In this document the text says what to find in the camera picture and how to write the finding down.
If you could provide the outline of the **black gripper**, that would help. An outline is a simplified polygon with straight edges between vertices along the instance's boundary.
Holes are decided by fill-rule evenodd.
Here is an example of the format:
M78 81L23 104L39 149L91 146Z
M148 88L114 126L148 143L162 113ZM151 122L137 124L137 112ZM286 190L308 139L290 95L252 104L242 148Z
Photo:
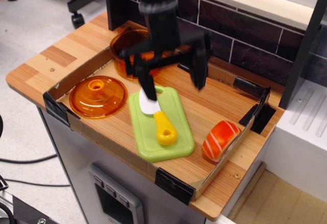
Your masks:
M137 77L147 98L156 101L157 95L150 71L180 62L189 68L194 86L198 90L203 89L212 52L209 32L198 29L180 32L175 6L140 6L139 10L145 17L148 37L121 51L120 57L126 63L127 74ZM168 60L161 59L163 52L174 51L183 44L191 47L187 53L171 56Z

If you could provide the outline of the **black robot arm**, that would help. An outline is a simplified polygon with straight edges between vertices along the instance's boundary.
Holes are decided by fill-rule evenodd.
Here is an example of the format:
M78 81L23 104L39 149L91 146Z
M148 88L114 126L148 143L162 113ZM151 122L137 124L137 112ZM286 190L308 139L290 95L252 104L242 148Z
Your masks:
M205 86L208 59L211 56L210 34L207 31L180 32L177 22L178 0L140 0L148 37L120 56L128 75L137 77L147 98L156 101L152 69L174 63L185 64L197 89Z

